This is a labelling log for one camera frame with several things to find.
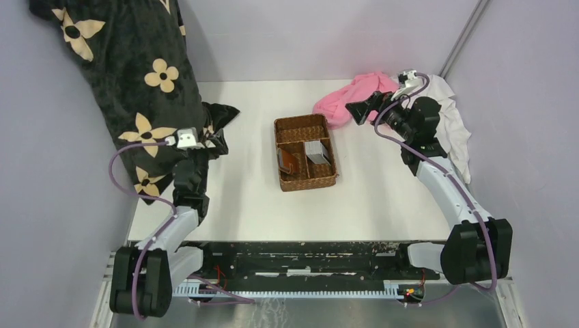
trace black cloth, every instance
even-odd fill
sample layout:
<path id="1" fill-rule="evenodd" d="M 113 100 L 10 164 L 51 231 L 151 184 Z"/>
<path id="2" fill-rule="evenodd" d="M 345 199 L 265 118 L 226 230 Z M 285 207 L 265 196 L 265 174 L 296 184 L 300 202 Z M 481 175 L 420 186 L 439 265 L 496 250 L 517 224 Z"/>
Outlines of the black cloth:
<path id="1" fill-rule="evenodd" d="M 202 137 L 239 113 L 201 102 L 176 0 L 29 0 L 29 9 L 59 28 L 117 149 L 162 141 L 180 128 Z M 159 196 L 183 154 L 149 146 L 121 158 L 135 189 Z"/>

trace white table surface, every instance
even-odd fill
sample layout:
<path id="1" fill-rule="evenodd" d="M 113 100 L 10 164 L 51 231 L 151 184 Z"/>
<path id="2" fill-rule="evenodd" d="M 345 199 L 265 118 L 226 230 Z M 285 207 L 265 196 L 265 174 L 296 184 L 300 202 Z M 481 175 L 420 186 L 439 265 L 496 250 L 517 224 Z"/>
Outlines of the white table surface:
<path id="1" fill-rule="evenodd" d="M 339 173 L 335 186 L 281 191 L 274 120 L 311 113 L 316 101 L 347 83 L 200 83 L 204 101 L 235 106 L 241 114 L 225 128 L 229 154 L 210 161 L 208 215 L 186 240 L 446 240 L 447 221 L 402 163 L 399 146 L 378 137 L 368 124 L 350 122 L 330 132 Z M 171 185 L 162 196 L 172 200 L 172 191 Z M 139 200 L 128 239 L 145 238 L 168 213 L 166 204 Z"/>

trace gray wall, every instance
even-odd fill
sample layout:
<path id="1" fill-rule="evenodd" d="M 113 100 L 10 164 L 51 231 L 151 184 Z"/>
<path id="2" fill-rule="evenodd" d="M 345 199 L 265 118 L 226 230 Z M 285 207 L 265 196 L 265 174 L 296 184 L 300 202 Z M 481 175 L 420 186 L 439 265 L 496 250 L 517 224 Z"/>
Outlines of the gray wall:
<path id="1" fill-rule="evenodd" d="M 199 81 L 437 73 L 477 0 L 180 0 Z"/>
<path id="2" fill-rule="evenodd" d="M 472 132 L 472 191 L 513 225 L 531 327 L 577 323 L 578 32 L 577 1 L 493 1 L 449 77 Z"/>
<path id="3" fill-rule="evenodd" d="M 0 326 L 86 327 L 136 203 L 60 30 L 25 3 L 0 11 Z"/>

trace purple cable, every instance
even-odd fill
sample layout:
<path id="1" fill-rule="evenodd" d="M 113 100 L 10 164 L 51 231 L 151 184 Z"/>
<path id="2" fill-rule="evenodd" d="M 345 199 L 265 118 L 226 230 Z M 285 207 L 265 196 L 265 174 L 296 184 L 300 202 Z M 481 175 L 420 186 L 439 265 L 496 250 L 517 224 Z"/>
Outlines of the purple cable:
<path id="1" fill-rule="evenodd" d="M 231 292 L 226 291 L 225 289 L 214 285 L 212 283 L 209 282 L 209 280 L 202 278 L 198 275 L 189 275 L 188 276 L 189 279 L 197 279 L 200 282 L 203 282 L 205 285 L 211 286 L 211 288 L 213 288 L 213 290 L 215 290 L 216 292 L 221 292 L 227 296 L 233 297 L 234 299 L 237 299 L 237 301 L 228 301 L 228 302 L 219 302 L 219 303 L 199 303 L 199 305 L 202 306 L 213 306 L 213 305 L 228 305 L 228 304 L 254 304 L 255 300 L 254 299 L 247 299 L 245 297 L 241 297 L 238 295 L 235 295 Z"/>
<path id="2" fill-rule="evenodd" d="M 418 89 L 417 91 L 411 93 L 411 95 L 409 95 L 409 98 L 412 98 L 413 96 L 416 96 L 417 94 L 421 93 L 422 91 L 424 91 L 426 89 L 426 87 L 430 84 L 430 78 L 428 77 L 428 75 L 423 74 L 423 73 L 416 73 L 416 76 L 421 77 L 424 79 L 424 85 L 423 87 L 421 87 L 420 89 Z M 374 132 L 376 132 L 377 135 L 381 136 L 382 138 L 385 138 L 387 140 L 393 141 L 395 143 L 397 143 L 398 145 L 400 145 L 402 148 L 405 148 L 407 151 L 413 153 L 414 155 L 416 155 L 417 157 L 419 157 L 421 160 L 429 163 L 430 165 L 436 167 L 437 169 L 439 169 L 444 176 L 446 176 L 451 182 L 452 184 L 455 186 L 455 188 L 458 190 L 458 192 L 460 193 L 460 195 L 464 198 L 464 201 L 466 202 L 467 207 L 472 211 L 473 215 L 477 218 L 477 221 L 479 222 L 479 225 L 481 226 L 481 230 L 483 233 L 483 238 L 485 239 L 485 244 L 486 244 L 486 248 L 487 248 L 487 252 L 488 252 L 488 257 L 489 257 L 489 262 L 490 262 L 490 273 L 491 273 L 491 284 L 489 288 L 483 287 L 479 284 L 477 284 L 476 282 L 473 282 L 472 285 L 476 286 L 478 289 L 481 290 L 485 290 L 485 291 L 493 291 L 496 288 L 496 263 L 494 262 L 494 253 L 492 251 L 492 245 L 490 242 L 490 236 L 488 234 L 487 228 L 485 226 L 485 223 L 483 221 L 483 218 L 481 217 L 481 215 L 479 214 L 479 212 L 477 212 L 475 210 L 475 205 L 473 204 L 473 202 L 470 200 L 469 196 L 466 194 L 465 190 L 460 186 L 460 184 L 458 183 L 458 181 L 456 179 L 454 179 L 454 177 L 449 175 L 449 172 L 447 169 L 445 169 L 443 166 L 441 166 L 440 164 L 438 164 L 437 162 L 429 159 L 428 157 L 422 155 L 420 152 L 417 152 L 416 150 L 412 149 L 410 146 L 406 145 L 404 142 L 390 137 L 388 135 L 385 135 L 383 133 L 381 133 L 380 131 L 378 131 L 378 127 L 379 127 L 379 123 L 380 120 L 384 117 L 384 115 L 391 110 L 394 106 L 398 105 L 398 103 L 400 102 L 400 99 L 397 99 L 395 102 L 392 102 L 384 111 L 382 111 L 382 113 L 380 113 L 380 115 L 376 118 L 376 120 L 374 121 Z M 437 303 L 443 299 L 446 299 L 447 297 L 451 296 L 452 294 L 454 294 L 456 292 L 457 288 L 454 288 L 453 290 L 451 290 L 448 294 L 446 294 L 445 296 L 439 298 L 439 299 L 433 299 L 432 301 L 427 301 L 422 303 L 423 305 L 426 304 L 433 304 L 433 303 Z"/>
<path id="3" fill-rule="evenodd" d="M 125 152 L 131 148 L 139 148 L 139 147 L 146 147 L 146 146 L 166 146 L 167 142 L 152 142 L 152 143 L 134 143 L 132 145 L 128 145 L 128 146 L 124 146 L 123 148 L 119 149 L 111 158 L 111 161 L 109 161 L 109 178 L 111 179 L 111 182 L 113 183 L 113 185 L 115 185 L 115 187 L 117 187 L 120 191 L 122 191 L 123 193 L 130 195 L 130 196 L 137 196 L 138 198 L 142 198 L 144 200 L 158 200 L 159 202 L 163 202 L 166 203 L 167 205 L 169 205 L 171 207 L 171 210 L 173 211 L 173 216 L 167 220 L 167 222 L 165 222 L 164 225 L 162 225 L 153 235 L 154 238 L 156 238 L 159 234 L 161 234 L 163 231 L 165 231 L 165 229 L 167 229 L 167 227 L 173 223 L 173 221 L 175 221 L 176 215 L 177 215 L 177 208 L 175 207 L 175 205 L 173 205 L 173 203 L 171 203 L 168 200 L 164 200 L 161 197 L 154 197 L 154 196 L 146 196 L 146 195 L 140 195 L 139 193 L 137 193 L 134 190 L 130 190 L 130 189 L 126 189 L 123 186 L 121 186 L 115 179 L 115 176 L 113 175 L 113 164 L 115 162 L 115 159 L 122 153 Z M 132 285 L 131 285 L 131 290 L 130 290 L 130 298 L 131 298 L 131 303 L 132 303 L 132 313 L 135 315 L 135 318 L 139 319 L 139 320 L 145 320 L 145 318 L 139 313 L 139 306 L 137 306 L 137 282 L 139 281 L 139 274 L 141 272 L 141 267 L 143 265 L 143 259 L 145 258 L 145 254 L 147 253 L 147 251 L 149 250 L 149 248 L 151 247 L 151 245 L 153 245 L 153 239 L 151 238 L 146 244 L 145 247 L 143 248 L 143 250 L 141 251 L 141 253 L 139 254 L 139 257 L 137 258 L 137 264 L 135 266 L 135 271 L 132 273 Z"/>

